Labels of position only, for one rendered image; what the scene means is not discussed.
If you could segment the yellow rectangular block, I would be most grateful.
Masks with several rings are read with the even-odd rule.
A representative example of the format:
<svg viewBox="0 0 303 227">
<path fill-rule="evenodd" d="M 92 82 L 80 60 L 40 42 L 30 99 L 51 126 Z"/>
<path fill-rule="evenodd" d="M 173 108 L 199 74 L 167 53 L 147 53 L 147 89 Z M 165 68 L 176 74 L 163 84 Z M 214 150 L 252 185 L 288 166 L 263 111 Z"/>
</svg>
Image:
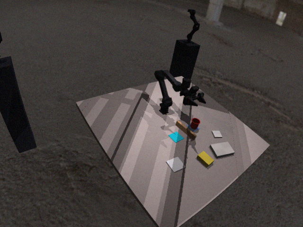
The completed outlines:
<svg viewBox="0 0 303 227">
<path fill-rule="evenodd" d="M 197 159 L 199 159 L 206 167 L 210 166 L 214 162 L 214 160 L 204 151 L 197 156 Z"/>
</svg>

